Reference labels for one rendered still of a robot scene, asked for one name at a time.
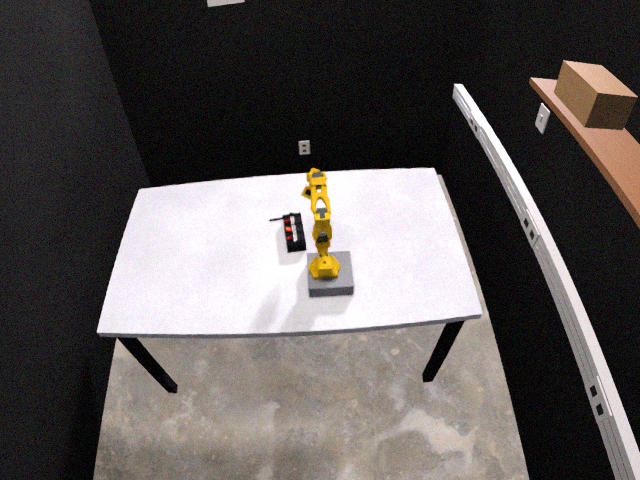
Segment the black power strip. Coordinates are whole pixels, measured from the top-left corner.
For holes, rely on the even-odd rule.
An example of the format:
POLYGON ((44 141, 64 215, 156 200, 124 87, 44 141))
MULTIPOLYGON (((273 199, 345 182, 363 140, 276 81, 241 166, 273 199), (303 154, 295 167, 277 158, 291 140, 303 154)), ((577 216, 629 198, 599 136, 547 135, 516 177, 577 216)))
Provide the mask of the black power strip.
POLYGON ((292 213, 269 219, 269 221, 283 219, 288 253, 307 250, 301 213, 292 213))

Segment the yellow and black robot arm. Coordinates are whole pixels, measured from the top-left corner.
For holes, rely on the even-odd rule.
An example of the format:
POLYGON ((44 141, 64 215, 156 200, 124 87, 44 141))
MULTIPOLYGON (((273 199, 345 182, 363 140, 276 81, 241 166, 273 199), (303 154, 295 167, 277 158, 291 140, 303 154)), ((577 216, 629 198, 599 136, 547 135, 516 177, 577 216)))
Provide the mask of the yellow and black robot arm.
POLYGON ((330 239, 332 239, 332 226, 330 224, 331 208, 330 208, 330 200, 327 195, 325 172, 315 171, 312 173, 306 173, 306 176, 307 176, 307 182, 309 182, 309 185, 311 186, 312 199, 311 199, 310 210, 314 214, 314 226, 313 226, 314 233, 312 232, 312 237, 313 237, 313 240, 315 241, 315 247, 317 248, 317 252, 319 254, 319 259, 318 257, 314 257, 311 264, 309 265, 309 271, 313 275, 313 279, 336 278, 338 277, 340 264, 333 256, 329 257, 329 253, 328 253, 328 248, 331 246, 330 239), (309 178, 309 175, 310 175, 310 178, 309 178), (319 186, 316 186, 316 185, 319 185, 319 186), (317 190, 321 190, 321 192, 318 193, 317 190), (316 208, 316 204, 318 200, 322 200, 326 208, 316 208), (315 220, 316 220, 316 225, 315 225, 315 220), (318 276, 318 268, 327 268, 327 267, 333 268, 333 275, 318 276))

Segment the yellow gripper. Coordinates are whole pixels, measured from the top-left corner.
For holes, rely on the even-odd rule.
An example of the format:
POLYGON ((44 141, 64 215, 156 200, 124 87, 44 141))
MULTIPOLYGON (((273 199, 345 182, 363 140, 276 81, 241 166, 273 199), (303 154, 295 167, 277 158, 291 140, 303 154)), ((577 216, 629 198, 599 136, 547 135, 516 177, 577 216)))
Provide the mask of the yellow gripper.
MULTIPOLYGON (((310 170, 310 172, 309 172, 309 173, 312 173, 312 172, 315 172, 315 171, 318 171, 318 169, 317 169, 317 170, 315 170, 315 169, 313 169, 313 168, 312 168, 312 169, 310 170)), ((307 198, 307 199, 311 200, 311 199, 312 199, 312 196, 311 196, 311 187, 310 187, 310 186, 309 186, 309 187, 308 187, 308 186, 306 186, 301 196, 303 196, 303 197, 305 197, 305 198, 307 198)))

